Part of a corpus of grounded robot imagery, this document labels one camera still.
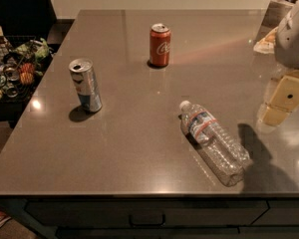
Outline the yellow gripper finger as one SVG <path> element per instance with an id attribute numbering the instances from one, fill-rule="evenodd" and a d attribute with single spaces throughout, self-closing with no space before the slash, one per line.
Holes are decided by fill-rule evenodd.
<path id="1" fill-rule="evenodd" d="M 281 125 L 299 107 L 299 70 L 279 79 L 272 78 L 259 109 L 259 120 L 269 126 Z"/>

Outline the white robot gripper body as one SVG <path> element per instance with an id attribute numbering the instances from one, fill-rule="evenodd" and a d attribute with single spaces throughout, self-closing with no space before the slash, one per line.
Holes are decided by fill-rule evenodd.
<path id="1" fill-rule="evenodd" d="M 278 25 L 274 53 L 278 63 L 299 69 L 299 0 Z"/>

